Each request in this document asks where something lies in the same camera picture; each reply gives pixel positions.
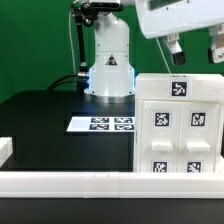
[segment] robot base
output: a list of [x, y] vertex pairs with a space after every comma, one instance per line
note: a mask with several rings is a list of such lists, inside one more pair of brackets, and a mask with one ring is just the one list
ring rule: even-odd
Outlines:
[[123, 96], [123, 97], [106, 97], [106, 96], [96, 96], [85, 94], [87, 100], [98, 103], [126, 103], [133, 102], [135, 100], [135, 95]]

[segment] white panel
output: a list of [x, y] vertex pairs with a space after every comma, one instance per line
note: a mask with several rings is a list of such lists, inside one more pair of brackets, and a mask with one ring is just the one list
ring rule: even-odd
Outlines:
[[105, 172], [86, 176], [84, 198], [119, 198], [119, 174]]
[[217, 74], [148, 73], [136, 82], [136, 99], [224, 101], [224, 78]]
[[181, 103], [142, 101], [138, 117], [139, 172], [176, 172]]
[[181, 172], [213, 172], [215, 168], [220, 105], [184, 102], [182, 106], [179, 168]]
[[0, 138], [0, 167], [12, 155], [12, 138]]

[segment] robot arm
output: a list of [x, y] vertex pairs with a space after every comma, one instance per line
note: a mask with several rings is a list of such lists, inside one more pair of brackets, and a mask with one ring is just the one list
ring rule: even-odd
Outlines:
[[223, 0], [136, 0], [135, 5], [143, 35], [165, 37], [174, 57], [183, 57], [178, 33], [209, 27], [213, 36], [210, 62], [224, 61]]

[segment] black table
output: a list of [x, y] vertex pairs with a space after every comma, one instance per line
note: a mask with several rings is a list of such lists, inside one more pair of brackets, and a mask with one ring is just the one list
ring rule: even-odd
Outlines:
[[[133, 169], [133, 133], [76, 133], [72, 116], [133, 116], [134, 103], [109, 105], [74, 92], [21, 92], [0, 105], [0, 137], [13, 136], [4, 171]], [[213, 199], [0, 199], [0, 223], [223, 223]]]

